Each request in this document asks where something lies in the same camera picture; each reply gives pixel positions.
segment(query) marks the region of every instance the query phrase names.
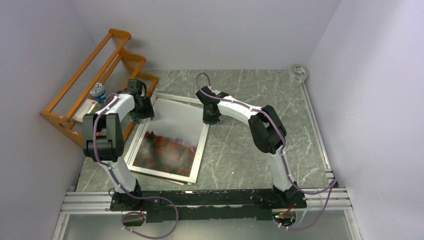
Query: wooden rack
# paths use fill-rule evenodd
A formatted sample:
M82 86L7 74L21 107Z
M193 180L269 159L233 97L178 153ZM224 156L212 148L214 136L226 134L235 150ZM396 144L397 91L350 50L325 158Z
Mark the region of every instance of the wooden rack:
M87 98L91 99L89 93L96 83L107 85L108 81L111 81L115 86L122 84L122 89L115 89L117 91L127 87L127 79L151 81L146 96L152 95L158 83L157 76L141 71L146 58L124 48L130 38L131 35L127 31L110 29L56 97L40 112L41 116L81 148L83 147L83 135L74 130L76 124L80 123L75 122L73 116ZM125 129L124 141L127 140L134 125L134 123L130 123Z

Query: gray marble surface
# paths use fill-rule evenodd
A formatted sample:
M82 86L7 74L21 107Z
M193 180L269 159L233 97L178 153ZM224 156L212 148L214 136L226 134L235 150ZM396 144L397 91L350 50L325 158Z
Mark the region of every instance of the gray marble surface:
M196 98L195 77L201 70L151 70L159 77L156 91ZM291 173L302 188L328 185L320 148L311 124L300 84L292 83L283 70L205 70L212 88L254 106L271 105L287 130L286 156ZM125 146L134 138L134 128ZM132 173L142 190L210 190L271 188L271 170L256 149L249 127L222 116L209 127L197 182L184 186L163 179ZM86 158L77 192L107 191L113 187L107 173Z

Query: blue jar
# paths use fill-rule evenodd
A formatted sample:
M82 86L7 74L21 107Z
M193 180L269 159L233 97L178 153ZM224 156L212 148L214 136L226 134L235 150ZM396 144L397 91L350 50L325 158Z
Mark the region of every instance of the blue jar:
M103 84L100 82L97 82L90 91L90 95L92 96L93 100L101 104L104 103L107 97L105 86L103 86Z

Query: wall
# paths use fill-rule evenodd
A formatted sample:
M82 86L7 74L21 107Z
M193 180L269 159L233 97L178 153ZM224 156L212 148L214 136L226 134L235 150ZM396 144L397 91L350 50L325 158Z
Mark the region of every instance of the wall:
M51 239L83 153L39 114L94 49L65 0L0 3L0 239Z
M72 0L95 43L129 31L144 69L286 69L306 64L340 0Z
M424 2L342 0L307 87L365 240L423 239Z

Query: tape roll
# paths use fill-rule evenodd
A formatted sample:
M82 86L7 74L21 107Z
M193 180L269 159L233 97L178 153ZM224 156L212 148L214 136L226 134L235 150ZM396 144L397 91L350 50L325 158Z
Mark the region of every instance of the tape roll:
M293 64L288 70L288 76L293 83L301 84L309 76L309 70L303 65Z

